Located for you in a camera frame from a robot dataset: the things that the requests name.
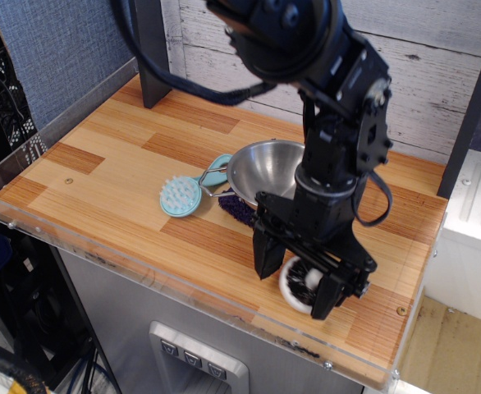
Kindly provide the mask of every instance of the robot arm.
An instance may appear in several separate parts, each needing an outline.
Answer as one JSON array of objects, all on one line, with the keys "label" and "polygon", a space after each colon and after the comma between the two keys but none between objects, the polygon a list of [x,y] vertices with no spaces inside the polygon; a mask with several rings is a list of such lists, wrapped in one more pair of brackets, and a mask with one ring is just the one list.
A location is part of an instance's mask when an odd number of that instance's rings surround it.
[{"label": "robot arm", "polygon": [[[313,318],[326,318],[347,296],[361,297],[377,264],[352,223],[375,225],[392,196],[374,168],[387,162],[387,64],[346,22],[339,0],[208,0],[229,26],[246,67],[270,84],[291,84],[304,102],[305,154],[293,200],[260,192],[254,260],[261,279],[279,269],[286,249],[323,277]],[[358,214],[368,178],[388,210],[365,223]]]}]

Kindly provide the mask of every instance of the gray fabric wall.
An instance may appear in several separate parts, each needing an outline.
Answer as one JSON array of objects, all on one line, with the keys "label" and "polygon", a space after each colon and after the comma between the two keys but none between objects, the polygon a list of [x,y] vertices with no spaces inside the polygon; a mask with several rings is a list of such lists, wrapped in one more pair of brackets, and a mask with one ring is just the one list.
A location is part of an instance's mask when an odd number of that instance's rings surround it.
[{"label": "gray fabric wall", "polygon": [[[85,96],[132,59],[106,0],[0,0],[0,32],[39,131],[82,98],[96,108],[105,97]],[[77,112],[73,126],[88,114]]]}]

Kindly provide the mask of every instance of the teal brush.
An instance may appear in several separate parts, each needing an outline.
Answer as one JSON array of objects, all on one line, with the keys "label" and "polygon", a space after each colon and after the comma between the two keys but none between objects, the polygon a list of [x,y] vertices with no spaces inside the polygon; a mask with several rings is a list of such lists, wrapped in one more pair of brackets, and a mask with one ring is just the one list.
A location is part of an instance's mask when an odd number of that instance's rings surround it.
[{"label": "teal brush", "polygon": [[[223,154],[213,160],[209,169],[224,167],[231,159],[230,154]],[[183,218],[191,215],[200,205],[202,190],[199,187],[200,176],[174,176],[166,180],[160,192],[160,207],[169,216]],[[203,186],[221,185],[227,181],[225,172],[209,173],[202,181]]]}]

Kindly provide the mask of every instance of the stainless steel bowl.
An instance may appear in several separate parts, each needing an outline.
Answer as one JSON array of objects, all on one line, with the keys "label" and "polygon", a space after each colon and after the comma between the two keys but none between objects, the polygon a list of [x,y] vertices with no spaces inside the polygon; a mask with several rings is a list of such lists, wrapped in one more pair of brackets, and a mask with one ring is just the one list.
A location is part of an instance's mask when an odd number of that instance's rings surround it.
[{"label": "stainless steel bowl", "polygon": [[295,193],[295,169],[303,158],[305,146],[298,142],[270,140],[245,146],[235,153],[226,167],[206,171],[227,170],[227,179],[234,193],[213,194],[202,187],[211,197],[238,195],[252,207],[257,206],[255,195],[266,191],[293,199]]}]

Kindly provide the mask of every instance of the purple bristles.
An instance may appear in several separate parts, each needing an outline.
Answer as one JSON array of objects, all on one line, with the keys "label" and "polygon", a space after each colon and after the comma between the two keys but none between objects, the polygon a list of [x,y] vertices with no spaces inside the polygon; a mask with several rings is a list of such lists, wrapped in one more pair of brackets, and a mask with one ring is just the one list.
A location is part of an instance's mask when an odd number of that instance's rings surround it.
[{"label": "purple bristles", "polygon": [[236,195],[228,195],[226,197],[218,198],[218,206],[232,215],[236,220],[253,228],[252,217],[254,209]]}]

